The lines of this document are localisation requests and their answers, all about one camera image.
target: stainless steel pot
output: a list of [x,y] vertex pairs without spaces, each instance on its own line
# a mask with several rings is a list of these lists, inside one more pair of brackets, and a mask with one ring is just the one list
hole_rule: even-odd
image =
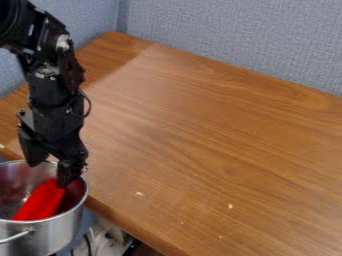
[[61,213],[36,221],[12,221],[34,187],[56,176],[56,164],[30,168],[24,161],[0,164],[0,255],[46,256],[72,241],[81,221],[88,186],[83,178],[67,189]]

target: pot handle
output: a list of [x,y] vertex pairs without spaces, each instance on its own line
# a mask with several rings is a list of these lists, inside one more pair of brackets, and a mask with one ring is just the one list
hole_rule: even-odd
[[21,233],[18,233],[18,234],[16,234],[16,235],[13,235],[13,236],[5,238],[5,239],[1,239],[1,240],[0,240],[0,244],[5,244],[5,243],[8,243],[8,242],[10,242],[10,241],[13,241],[13,240],[16,240],[16,239],[18,239],[20,237],[28,235],[30,232],[32,232],[32,230],[28,230],[28,231],[24,231],[24,232],[21,232]]

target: gray wall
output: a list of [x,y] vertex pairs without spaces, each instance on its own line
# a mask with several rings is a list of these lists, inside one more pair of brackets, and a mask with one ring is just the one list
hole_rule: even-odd
[[[62,21],[76,46],[116,27],[119,0],[32,0],[32,3]],[[0,49],[0,97],[22,81],[14,56]]]
[[340,0],[121,0],[129,34],[342,94]]

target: pot rim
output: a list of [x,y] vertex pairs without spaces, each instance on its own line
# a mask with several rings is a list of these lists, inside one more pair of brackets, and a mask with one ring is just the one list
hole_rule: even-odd
[[[5,164],[9,164],[9,163],[25,163],[26,162],[24,160],[13,160],[13,161],[6,161],[4,163],[0,163],[0,166],[5,165]],[[56,162],[50,162],[50,161],[45,161],[45,163],[50,163],[53,165],[56,165]],[[9,223],[9,224],[37,224],[37,223],[41,223],[41,222],[48,222],[48,221],[52,221],[54,219],[58,219],[58,218],[62,218],[62,216],[68,215],[71,212],[73,212],[77,208],[81,207],[81,205],[84,204],[87,198],[88,198],[88,194],[89,194],[89,185],[88,185],[88,182],[85,180],[85,178],[83,176],[79,177],[84,186],[85,186],[85,191],[84,191],[84,196],[80,200],[80,202],[65,212],[60,213],[58,215],[56,216],[52,216],[49,218],[45,218],[45,219],[40,219],[40,220],[8,220],[8,219],[1,219],[0,218],[0,222],[5,222],[5,223]]]

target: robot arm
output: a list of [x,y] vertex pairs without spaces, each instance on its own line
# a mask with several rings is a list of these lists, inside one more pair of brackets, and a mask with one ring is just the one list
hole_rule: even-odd
[[30,166],[52,154],[58,159],[57,184],[83,173],[88,151],[79,132],[84,124],[80,90],[84,68],[75,58],[64,24],[26,0],[0,0],[0,47],[16,56],[28,81],[29,111],[21,110],[18,141]]

